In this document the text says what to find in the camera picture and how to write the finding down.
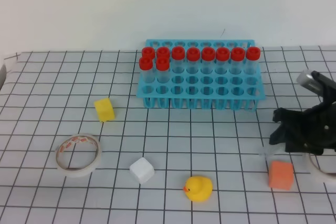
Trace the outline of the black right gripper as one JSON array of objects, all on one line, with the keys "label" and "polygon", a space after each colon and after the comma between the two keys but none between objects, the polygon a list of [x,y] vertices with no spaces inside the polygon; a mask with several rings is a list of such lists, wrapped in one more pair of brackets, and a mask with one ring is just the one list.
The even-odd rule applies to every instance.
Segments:
[{"label": "black right gripper", "polygon": [[323,154],[325,149],[335,150],[335,104],[305,111],[278,108],[272,120],[281,122],[269,138],[270,145],[285,143],[288,153]]}]

